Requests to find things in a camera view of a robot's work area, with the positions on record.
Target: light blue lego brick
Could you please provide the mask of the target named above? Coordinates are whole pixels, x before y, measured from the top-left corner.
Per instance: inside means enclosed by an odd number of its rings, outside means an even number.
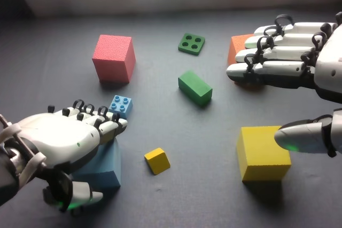
[[[87,182],[94,190],[121,185],[121,154],[118,141],[100,145],[95,157],[72,174],[74,181]]]
[[[119,113],[120,118],[127,119],[133,107],[132,99],[124,96],[114,96],[114,99],[109,106],[109,111],[112,113]]]

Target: dark green toy brick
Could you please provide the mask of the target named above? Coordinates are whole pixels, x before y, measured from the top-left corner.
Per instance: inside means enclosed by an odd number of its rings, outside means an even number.
[[[201,107],[210,102],[212,98],[213,89],[191,70],[178,78],[178,86]]]
[[[185,33],[180,44],[178,45],[178,50],[197,56],[199,55],[199,52],[202,50],[204,42],[204,37],[196,36],[190,33]]]

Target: white robotic hand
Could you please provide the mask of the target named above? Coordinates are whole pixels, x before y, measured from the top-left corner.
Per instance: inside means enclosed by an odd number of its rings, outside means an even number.
[[[44,200],[61,211],[102,198],[88,183],[73,182],[68,175],[87,164],[99,145],[111,143],[127,127],[127,121],[108,112],[107,107],[94,109],[77,100],[73,107],[54,113],[55,107],[49,106],[48,113],[17,124],[0,115],[4,126],[0,132],[0,205],[34,177],[48,182]]]
[[[315,89],[326,100],[342,103],[342,12],[337,23],[294,23],[288,15],[277,17],[275,26],[260,27],[247,39],[246,49],[236,55],[237,64],[227,69],[238,83],[264,84],[280,88]],[[279,18],[290,25],[280,26]],[[281,127],[275,140],[279,146],[307,153],[342,153],[342,111],[314,120],[297,121]]]

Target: gray table surface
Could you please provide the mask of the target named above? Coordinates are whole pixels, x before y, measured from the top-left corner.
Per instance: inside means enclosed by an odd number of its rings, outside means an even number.
[[[303,88],[245,91],[225,73],[231,36],[272,24],[280,13],[296,21],[333,21],[336,11],[65,18],[4,26],[0,113],[10,121],[79,98],[100,106],[118,94],[131,97],[134,107],[118,136],[122,186],[113,198],[72,218],[43,202],[46,183],[35,179],[0,208],[0,227],[340,227],[341,156],[291,153],[292,167],[281,183],[246,186],[236,154],[241,127],[312,119],[340,105]],[[178,52],[185,32],[206,38],[199,56]],[[100,34],[133,37],[137,61],[128,85],[98,82],[91,57]],[[178,89],[177,78],[188,69],[213,88],[205,109]],[[157,147],[166,151],[171,168],[154,176],[144,154]]]

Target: lego brick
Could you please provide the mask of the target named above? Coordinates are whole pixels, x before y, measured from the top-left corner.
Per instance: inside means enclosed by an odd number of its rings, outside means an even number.
[[[92,61],[100,82],[129,83],[135,65],[132,38],[100,35]]]
[[[291,167],[289,151],[274,140],[274,127],[243,127],[237,142],[242,181],[281,180]]]
[[[178,78],[178,86],[199,106],[206,105],[212,98],[213,89],[191,70]]]
[[[121,154],[118,141],[100,145],[92,160],[76,172],[73,179],[87,182],[95,190],[118,188],[121,185]]]
[[[133,101],[131,98],[124,96],[114,96],[111,105],[108,110],[112,113],[119,113],[120,118],[127,119],[130,111],[133,107]]]
[[[204,42],[204,37],[185,33],[180,44],[178,45],[178,50],[197,56],[202,50]]]
[[[155,175],[170,168],[170,162],[166,157],[166,153],[161,148],[157,148],[152,152],[146,153],[145,160]]]
[[[229,47],[229,54],[228,54],[228,65],[235,64],[235,55],[245,49],[245,41],[253,36],[253,34],[248,35],[241,35],[241,36],[234,36],[231,37],[230,40],[230,47]]]

